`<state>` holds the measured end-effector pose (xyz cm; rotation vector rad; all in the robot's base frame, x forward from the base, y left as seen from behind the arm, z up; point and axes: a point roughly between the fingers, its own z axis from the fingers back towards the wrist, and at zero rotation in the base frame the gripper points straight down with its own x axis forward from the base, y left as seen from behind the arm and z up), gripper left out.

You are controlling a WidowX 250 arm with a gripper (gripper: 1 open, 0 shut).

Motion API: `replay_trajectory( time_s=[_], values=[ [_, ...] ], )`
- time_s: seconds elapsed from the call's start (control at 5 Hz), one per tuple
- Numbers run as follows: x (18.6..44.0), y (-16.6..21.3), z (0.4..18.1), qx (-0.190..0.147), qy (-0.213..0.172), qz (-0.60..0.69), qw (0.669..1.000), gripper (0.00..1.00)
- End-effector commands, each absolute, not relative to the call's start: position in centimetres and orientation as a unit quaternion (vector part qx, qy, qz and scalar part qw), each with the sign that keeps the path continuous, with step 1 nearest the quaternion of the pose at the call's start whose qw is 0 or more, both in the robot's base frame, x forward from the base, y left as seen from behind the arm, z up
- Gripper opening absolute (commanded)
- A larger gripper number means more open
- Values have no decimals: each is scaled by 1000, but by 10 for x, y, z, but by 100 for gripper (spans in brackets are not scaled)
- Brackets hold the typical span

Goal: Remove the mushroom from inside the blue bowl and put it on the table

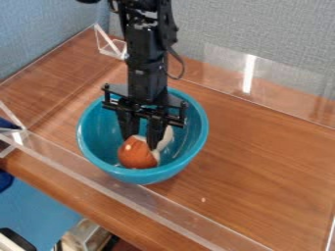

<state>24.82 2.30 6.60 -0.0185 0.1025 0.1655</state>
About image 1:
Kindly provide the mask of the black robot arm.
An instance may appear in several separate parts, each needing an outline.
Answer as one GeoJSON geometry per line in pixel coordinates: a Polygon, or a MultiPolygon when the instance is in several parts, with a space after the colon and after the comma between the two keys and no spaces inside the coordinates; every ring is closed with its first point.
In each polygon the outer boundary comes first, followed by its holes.
{"type": "Polygon", "coordinates": [[[129,82],[102,87],[102,105],[117,113],[123,138],[147,122],[147,143],[155,149],[169,126],[185,126],[187,102],[169,93],[169,57],[177,57],[178,26],[171,0],[107,0],[119,16],[127,43],[129,82]]]}

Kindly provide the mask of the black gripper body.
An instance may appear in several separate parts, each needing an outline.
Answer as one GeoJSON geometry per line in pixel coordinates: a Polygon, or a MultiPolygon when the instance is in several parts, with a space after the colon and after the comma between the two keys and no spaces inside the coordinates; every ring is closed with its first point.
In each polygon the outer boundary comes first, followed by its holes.
{"type": "Polygon", "coordinates": [[[167,65],[163,62],[127,65],[129,82],[102,86],[102,106],[131,112],[141,120],[161,117],[167,126],[185,127],[189,104],[169,92],[167,65]]]}

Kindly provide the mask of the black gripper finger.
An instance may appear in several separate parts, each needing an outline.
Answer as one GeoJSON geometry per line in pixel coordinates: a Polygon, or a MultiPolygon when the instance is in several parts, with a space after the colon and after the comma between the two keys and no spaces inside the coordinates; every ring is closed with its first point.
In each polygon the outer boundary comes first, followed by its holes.
{"type": "Polygon", "coordinates": [[[139,118],[131,112],[126,111],[118,111],[117,116],[122,137],[127,140],[130,136],[139,133],[139,118]]]}
{"type": "Polygon", "coordinates": [[[150,149],[155,150],[166,133],[166,124],[161,117],[151,117],[147,124],[147,143],[150,149]]]}

